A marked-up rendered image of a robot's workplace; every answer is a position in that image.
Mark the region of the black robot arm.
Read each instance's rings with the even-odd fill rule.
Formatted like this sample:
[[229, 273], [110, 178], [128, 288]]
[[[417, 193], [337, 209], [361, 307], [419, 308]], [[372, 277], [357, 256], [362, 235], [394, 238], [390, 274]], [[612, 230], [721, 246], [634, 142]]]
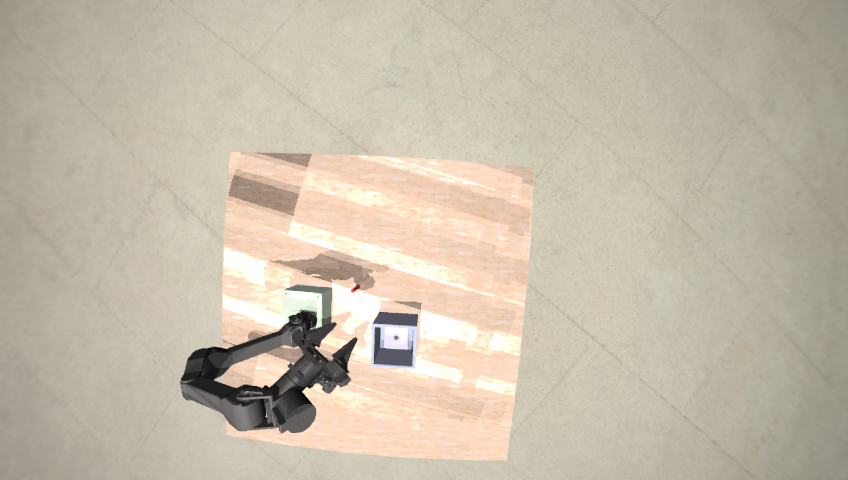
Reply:
[[[187, 359], [180, 384], [186, 401], [222, 413], [238, 431], [277, 429], [280, 434], [305, 432], [316, 419], [316, 407], [293, 380], [283, 374], [270, 388], [244, 384], [239, 388], [215, 381], [230, 366], [283, 345], [297, 347], [296, 330], [315, 328], [317, 312], [300, 310], [288, 316], [280, 330], [230, 348], [210, 347], [194, 351]], [[266, 417], [267, 415], [267, 417]]]

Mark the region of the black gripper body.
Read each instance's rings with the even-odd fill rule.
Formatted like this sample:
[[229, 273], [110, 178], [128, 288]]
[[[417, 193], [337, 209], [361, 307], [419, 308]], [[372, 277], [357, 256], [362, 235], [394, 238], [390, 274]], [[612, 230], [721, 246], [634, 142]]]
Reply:
[[[310, 389], [313, 386], [311, 384], [312, 381], [322, 371], [326, 372], [330, 379], [340, 388], [346, 387], [352, 381], [337, 360], [333, 359], [329, 361], [322, 353], [314, 348], [316, 344], [307, 334], [304, 334], [298, 329], [293, 333], [292, 340], [303, 351], [302, 353], [304, 355], [294, 365], [288, 363], [287, 367], [289, 370], [286, 371], [286, 374], [299, 388], [305, 390], [308, 387]], [[315, 358], [314, 355], [317, 357]]]

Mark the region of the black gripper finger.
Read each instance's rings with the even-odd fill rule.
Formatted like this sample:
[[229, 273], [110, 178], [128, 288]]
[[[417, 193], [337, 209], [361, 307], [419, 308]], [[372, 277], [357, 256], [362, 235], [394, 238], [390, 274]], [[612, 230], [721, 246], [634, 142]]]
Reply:
[[332, 355], [332, 358], [337, 360], [348, 374], [350, 371], [348, 370], [347, 364], [357, 341], [357, 337], [354, 337]]
[[313, 340], [316, 346], [320, 348], [321, 341], [336, 327], [336, 325], [336, 322], [332, 322], [319, 328], [304, 330], [304, 332]]

